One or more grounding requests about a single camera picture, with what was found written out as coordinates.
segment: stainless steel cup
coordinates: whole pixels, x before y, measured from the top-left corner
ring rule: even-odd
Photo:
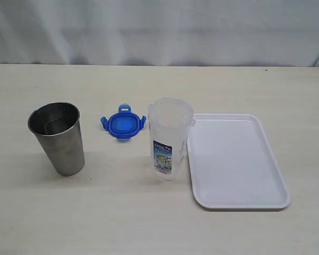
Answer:
[[[28,127],[61,175],[79,172],[85,163],[79,110],[70,103],[51,103],[35,110]]]

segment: plastic pitcher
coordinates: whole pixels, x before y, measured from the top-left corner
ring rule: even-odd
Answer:
[[[159,178],[169,181],[179,176],[193,115],[193,108],[180,99],[162,98],[149,106],[150,153]]]

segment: product label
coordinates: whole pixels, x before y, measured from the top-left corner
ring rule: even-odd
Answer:
[[[154,141],[155,169],[163,174],[171,174],[172,147]]]

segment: blue lid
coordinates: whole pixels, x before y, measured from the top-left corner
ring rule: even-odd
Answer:
[[[100,122],[112,136],[118,139],[128,139],[143,128],[146,119],[146,116],[140,119],[138,115],[132,113],[130,105],[122,104],[118,109],[118,113],[112,115],[109,120],[102,117]]]

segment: white curtain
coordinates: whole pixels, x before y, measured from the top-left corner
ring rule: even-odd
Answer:
[[[0,63],[319,66],[319,0],[0,0]]]

